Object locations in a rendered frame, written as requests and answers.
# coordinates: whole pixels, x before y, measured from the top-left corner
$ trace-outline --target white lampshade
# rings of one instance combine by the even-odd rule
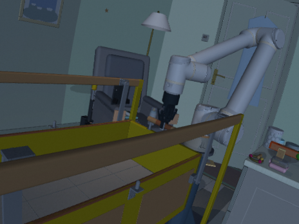
[[[151,13],[151,15],[149,15],[149,17],[141,25],[155,30],[167,32],[171,31],[166,15],[158,12]]]

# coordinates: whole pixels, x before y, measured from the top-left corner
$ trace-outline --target gray armchair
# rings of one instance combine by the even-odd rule
[[[115,77],[122,79],[143,79],[143,88],[137,111],[138,121],[148,126],[147,117],[152,107],[160,109],[162,104],[155,99],[146,96],[148,90],[148,73],[150,58],[145,55],[131,53],[99,46],[95,51],[93,76]],[[92,120],[94,124],[111,122],[118,104],[112,104],[114,86],[98,86],[93,103]],[[131,110],[135,87],[129,88],[126,111]]]

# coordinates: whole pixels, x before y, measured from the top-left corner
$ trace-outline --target light switch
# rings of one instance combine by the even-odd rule
[[[202,41],[207,42],[209,40],[208,34],[202,34]]]

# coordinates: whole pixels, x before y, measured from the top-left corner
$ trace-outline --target pink object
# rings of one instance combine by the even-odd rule
[[[280,167],[279,165],[271,163],[271,160],[269,161],[269,166],[270,166],[270,168],[275,169],[281,173],[285,173],[288,170],[288,168],[283,168],[283,167]]]

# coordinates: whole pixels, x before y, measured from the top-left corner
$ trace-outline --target framed picture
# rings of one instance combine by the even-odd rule
[[[19,20],[59,28],[64,0],[21,0]]]

